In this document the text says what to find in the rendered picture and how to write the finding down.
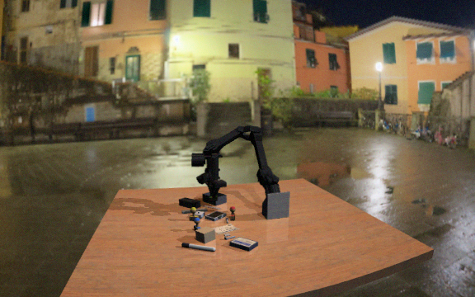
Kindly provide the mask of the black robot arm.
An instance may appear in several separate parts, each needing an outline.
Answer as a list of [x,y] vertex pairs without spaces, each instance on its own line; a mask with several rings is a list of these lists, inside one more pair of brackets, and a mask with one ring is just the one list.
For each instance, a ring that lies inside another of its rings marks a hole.
[[[245,134],[245,132],[249,131],[251,131],[250,134]],[[203,149],[203,153],[192,154],[191,166],[203,167],[206,159],[206,167],[218,167],[219,158],[223,157],[219,152],[221,148],[239,137],[251,141],[254,145],[259,165],[259,170],[256,176],[258,182],[264,186],[263,188],[265,189],[266,196],[267,194],[281,193],[278,183],[279,178],[273,175],[272,170],[268,166],[265,150],[262,144],[262,128],[258,126],[238,126],[235,130],[232,130],[223,137],[208,141]],[[202,175],[196,177],[196,179],[200,184],[204,184],[208,180],[213,181],[210,172],[206,172],[206,170]]]

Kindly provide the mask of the grey marker with black cap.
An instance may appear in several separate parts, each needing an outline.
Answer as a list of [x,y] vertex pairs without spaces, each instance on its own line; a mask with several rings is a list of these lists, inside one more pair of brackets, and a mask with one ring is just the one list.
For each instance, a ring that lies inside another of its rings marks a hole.
[[203,251],[209,251],[209,252],[214,252],[216,250],[215,247],[200,246],[200,245],[194,245],[194,244],[189,244],[189,243],[183,243],[182,247],[194,248],[196,250],[203,250]]

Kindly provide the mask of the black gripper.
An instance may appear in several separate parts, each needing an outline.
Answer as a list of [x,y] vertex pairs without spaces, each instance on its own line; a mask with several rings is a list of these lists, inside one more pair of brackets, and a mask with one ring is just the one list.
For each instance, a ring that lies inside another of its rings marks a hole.
[[[212,189],[213,192],[213,198],[216,198],[216,195],[219,191],[220,187],[225,187],[227,186],[227,183],[223,180],[220,180],[219,177],[219,167],[206,167],[206,172],[209,171],[213,181],[208,180],[205,184],[208,185],[209,187],[209,192]],[[210,192],[210,195],[212,196],[212,193]]]

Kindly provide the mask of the tan cardboard box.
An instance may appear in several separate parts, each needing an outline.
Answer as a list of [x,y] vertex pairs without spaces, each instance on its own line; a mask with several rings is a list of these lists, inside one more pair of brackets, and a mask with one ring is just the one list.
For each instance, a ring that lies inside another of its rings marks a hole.
[[214,241],[216,239],[216,234],[214,229],[205,226],[202,229],[197,229],[195,231],[195,237],[198,242],[206,244],[210,241]]

